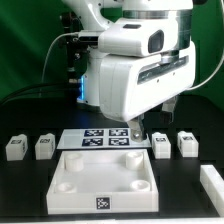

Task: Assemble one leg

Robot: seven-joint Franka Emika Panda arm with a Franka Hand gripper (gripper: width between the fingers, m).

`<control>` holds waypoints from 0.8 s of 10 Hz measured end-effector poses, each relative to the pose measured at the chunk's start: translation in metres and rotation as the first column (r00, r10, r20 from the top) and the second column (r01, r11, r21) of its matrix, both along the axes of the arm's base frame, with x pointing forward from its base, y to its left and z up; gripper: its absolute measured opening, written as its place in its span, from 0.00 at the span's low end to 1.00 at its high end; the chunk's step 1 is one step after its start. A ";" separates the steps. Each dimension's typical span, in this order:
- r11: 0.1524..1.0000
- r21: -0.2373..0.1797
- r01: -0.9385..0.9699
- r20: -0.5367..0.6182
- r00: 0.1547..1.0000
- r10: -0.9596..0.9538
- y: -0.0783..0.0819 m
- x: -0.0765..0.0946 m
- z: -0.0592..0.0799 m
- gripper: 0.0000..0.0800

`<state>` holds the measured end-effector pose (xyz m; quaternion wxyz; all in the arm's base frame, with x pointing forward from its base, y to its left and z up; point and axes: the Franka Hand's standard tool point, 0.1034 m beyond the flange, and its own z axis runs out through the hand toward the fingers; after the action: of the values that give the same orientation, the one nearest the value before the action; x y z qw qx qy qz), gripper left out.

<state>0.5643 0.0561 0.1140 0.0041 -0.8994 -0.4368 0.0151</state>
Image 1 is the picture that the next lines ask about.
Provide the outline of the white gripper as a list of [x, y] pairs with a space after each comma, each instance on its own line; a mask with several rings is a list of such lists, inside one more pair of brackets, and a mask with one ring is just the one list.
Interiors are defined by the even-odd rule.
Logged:
[[107, 55], [101, 62], [99, 104], [109, 119], [128, 122], [131, 139], [146, 139], [144, 112], [162, 104], [161, 120], [170, 124], [179, 93], [193, 85], [195, 45], [181, 50], [175, 62], [161, 65], [161, 55], [145, 58]]

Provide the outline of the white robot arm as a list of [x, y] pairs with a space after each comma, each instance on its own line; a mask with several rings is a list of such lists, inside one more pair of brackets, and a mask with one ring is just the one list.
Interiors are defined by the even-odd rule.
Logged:
[[83, 26], [74, 36], [89, 49], [84, 94], [131, 139], [145, 138], [144, 113], [193, 85], [193, 0], [62, 0]]

